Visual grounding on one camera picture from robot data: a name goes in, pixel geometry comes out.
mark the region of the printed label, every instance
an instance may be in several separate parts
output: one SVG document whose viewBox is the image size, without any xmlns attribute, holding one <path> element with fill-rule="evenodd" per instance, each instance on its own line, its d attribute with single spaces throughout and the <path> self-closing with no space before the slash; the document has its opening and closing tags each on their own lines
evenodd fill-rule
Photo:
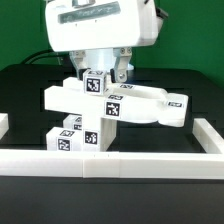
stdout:
<svg viewBox="0 0 224 224">
<path fill-rule="evenodd" d="M 97 145 L 98 144 L 98 133 L 91 132 L 91 131 L 85 131 L 85 143 Z"/>
<path fill-rule="evenodd" d="M 129 84 L 122 84 L 120 85 L 120 88 L 124 88 L 124 89 L 132 89 L 134 86 L 129 85 Z"/>
<path fill-rule="evenodd" d="M 100 92 L 100 79 L 87 78 L 86 79 L 86 91 L 87 92 Z"/>
<path fill-rule="evenodd" d="M 58 139 L 58 150 L 71 151 L 71 141 L 69 139 Z"/>
<path fill-rule="evenodd" d="M 170 107 L 184 107 L 184 105 L 182 103 L 175 103 L 175 102 L 169 102 L 168 106 Z"/>
<path fill-rule="evenodd" d="M 68 131 L 68 130 L 64 130 L 60 135 L 61 136 L 65 136 L 65 137 L 72 137 L 72 135 L 74 134 L 74 131 Z"/>
</svg>

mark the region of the stacked blocks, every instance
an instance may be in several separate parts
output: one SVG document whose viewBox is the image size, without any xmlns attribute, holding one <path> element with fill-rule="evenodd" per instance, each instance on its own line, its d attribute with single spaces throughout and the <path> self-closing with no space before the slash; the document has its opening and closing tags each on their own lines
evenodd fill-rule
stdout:
<svg viewBox="0 0 224 224">
<path fill-rule="evenodd" d="M 64 88 L 81 91 L 80 81 L 64 80 Z M 83 74 L 83 93 L 103 96 L 107 91 L 107 72 L 86 70 Z M 47 150 L 56 151 L 106 151 L 116 137 L 117 121 L 102 118 L 99 108 L 83 110 L 82 115 L 68 115 L 63 121 L 64 128 L 53 128 L 47 134 Z"/>
</svg>

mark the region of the white block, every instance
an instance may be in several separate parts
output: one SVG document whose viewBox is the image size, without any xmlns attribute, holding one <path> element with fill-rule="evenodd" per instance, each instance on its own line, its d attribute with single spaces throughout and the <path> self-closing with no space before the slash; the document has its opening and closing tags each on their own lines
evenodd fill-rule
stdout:
<svg viewBox="0 0 224 224">
<path fill-rule="evenodd" d="M 120 160 L 118 152 L 99 152 L 87 155 L 83 160 L 83 177 L 119 178 Z"/>
<path fill-rule="evenodd" d="M 80 152 L 0 150 L 1 176 L 82 177 Z"/>
<path fill-rule="evenodd" d="M 54 127 L 46 138 L 48 151 L 82 151 L 82 131 Z"/>
<path fill-rule="evenodd" d="M 84 93 L 104 95 L 107 88 L 107 72 L 88 69 L 83 74 Z"/>
<path fill-rule="evenodd" d="M 169 93 L 166 96 L 163 110 L 160 112 L 158 122 L 173 127 L 183 127 L 188 104 L 188 96 Z"/>
<path fill-rule="evenodd" d="M 8 115 L 0 114 L 0 139 L 5 135 L 8 129 L 9 129 Z"/>
<path fill-rule="evenodd" d="M 224 156 L 120 153 L 120 178 L 224 179 Z"/>
<path fill-rule="evenodd" d="M 82 116 L 81 115 L 68 115 L 63 121 L 63 127 L 77 131 L 82 130 Z"/>
<path fill-rule="evenodd" d="M 117 121 L 93 114 L 83 115 L 83 151 L 103 152 L 116 137 Z"/>
<path fill-rule="evenodd" d="M 193 134 L 207 153 L 224 154 L 224 140 L 206 119 L 194 119 Z"/>
<path fill-rule="evenodd" d="M 84 114 L 88 111 L 103 117 L 104 97 L 91 96 L 58 86 L 45 90 L 45 109 L 70 114 Z"/>
<path fill-rule="evenodd" d="M 75 89 L 78 92 L 84 92 L 83 81 L 78 80 L 77 78 L 74 77 L 69 77 L 63 80 L 63 87 L 68 89 Z"/>
</svg>

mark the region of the white rectangular block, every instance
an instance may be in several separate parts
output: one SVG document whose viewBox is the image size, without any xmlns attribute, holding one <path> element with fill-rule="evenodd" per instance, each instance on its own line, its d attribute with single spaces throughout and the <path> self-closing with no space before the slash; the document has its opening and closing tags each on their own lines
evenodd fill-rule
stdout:
<svg viewBox="0 0 224 224">
<path fill-rule="evenodd" d="M 1 176 L 82 177 L 81 152 L 0 150 Z"/>
<path fill-rule="evenodd" d="M 8 115 L 0 114 L 0 139 L 5 135 L 8 129 L 9 129 Z"/>
<path fill-rule="evenodd" d="M 207 153 L 224 154 L 224 140 L 206 119 L 194 119 L 193 134 Z"/>
<path fill-rule="evenodd" d="M 83 160 L 83 177 L 119 178 L 119 152 L 90 153 Z"/>
<path fill-rule="evenodd" d="M 94 111 L 95 114 L 103 117 L 104 98 L 97 96 L 93 98 L 73 89 L 52 86 L 45 90 L 45 109 L 71 114 Z"/>
<path fill-rule="evenodd" d="M 83 115 L 83 150 L 104 152 L 116 137 L 116 120 L 109 120 L 94 116 Z"/>
<path fill-rule="evenodd" d="M 120 178 L 224 179 L 224 156 L 120 153 Z"/>
<path fill-rule="evenodd" d="M 75 89 L 79 92 L 84 92 L 83 81 L 80 81 L 75 77 L 69 77 L 63 80 L 63 87 L 68 89 Z"/>
<path fill-rule="evenodd" d="M 54 127 L 46 138 L 48 151 L 82 151 L 82 131 Z"/>
<path fill-rule="evenodd" d="M 63 121 L 63 127 L 77 131 L 82 130 L 82 116 L 81 115 L 68 115 Z"/>
</svg>

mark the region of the black tabletop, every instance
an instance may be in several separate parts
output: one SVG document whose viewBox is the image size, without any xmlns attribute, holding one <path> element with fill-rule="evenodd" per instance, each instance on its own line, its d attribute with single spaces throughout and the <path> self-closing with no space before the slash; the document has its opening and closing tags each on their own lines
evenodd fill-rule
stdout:
<svg viewBox="0 0 224 224">
<path fill-rule="evenodd" d="M 44 110 L 44 90 L 62 86 L 72 68 L 12 65 L 0 72 L 0 113 L 8 133 L 0 148 L 46 150 L 46 133 L 65 113 Z M 192 135 L 206 118 L 224 136 L 224 91 L 203 74 L 136 69 L 128 83 L 189 96 L 185 126 L 119 122 L 109 151 L 204 153 Z M 223 181 L 0 177 L 1 223 L 223 223 Z"/>
</svg>

